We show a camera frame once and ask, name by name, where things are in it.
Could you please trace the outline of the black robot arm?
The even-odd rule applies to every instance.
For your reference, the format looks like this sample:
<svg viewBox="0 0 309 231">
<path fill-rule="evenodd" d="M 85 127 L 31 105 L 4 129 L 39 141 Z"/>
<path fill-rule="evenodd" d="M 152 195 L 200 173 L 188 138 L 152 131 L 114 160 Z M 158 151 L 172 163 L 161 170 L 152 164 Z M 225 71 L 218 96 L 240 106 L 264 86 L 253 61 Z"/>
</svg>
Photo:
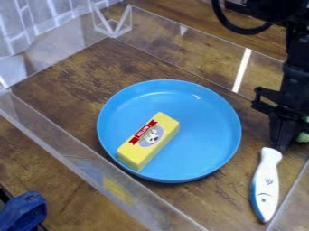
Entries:
<svg viewBox="0 0 309 231">
<path fill-rule="evenodd" d="M 280 90 L 256 87 L 252 107 L 269 116 L 272 147 L 285 151 L 301 134 L 309 134 L 309 0 L 245 0 L 245 13 L 265 23 L 241 28 L 212 0 L 218 21 L 234 33 L 256 35 L 275 24 L 285 28 L 288 59 Z"/>
</svg>

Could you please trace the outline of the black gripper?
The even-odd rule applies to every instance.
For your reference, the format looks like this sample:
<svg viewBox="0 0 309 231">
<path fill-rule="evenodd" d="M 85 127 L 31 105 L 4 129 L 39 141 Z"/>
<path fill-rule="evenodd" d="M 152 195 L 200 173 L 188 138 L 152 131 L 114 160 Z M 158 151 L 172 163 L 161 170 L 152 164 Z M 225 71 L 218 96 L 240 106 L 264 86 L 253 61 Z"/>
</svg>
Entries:
<svg viewBox="0 0 309 231">
<path fill-rule="evenodd" d="M 283 65 L 280 91 L 257 87 L 252 107 L 269 117 L 272 147 L 285 152 L 301 132 L 301 122 L 309 116 L 309 71 Z"/>
</svg>

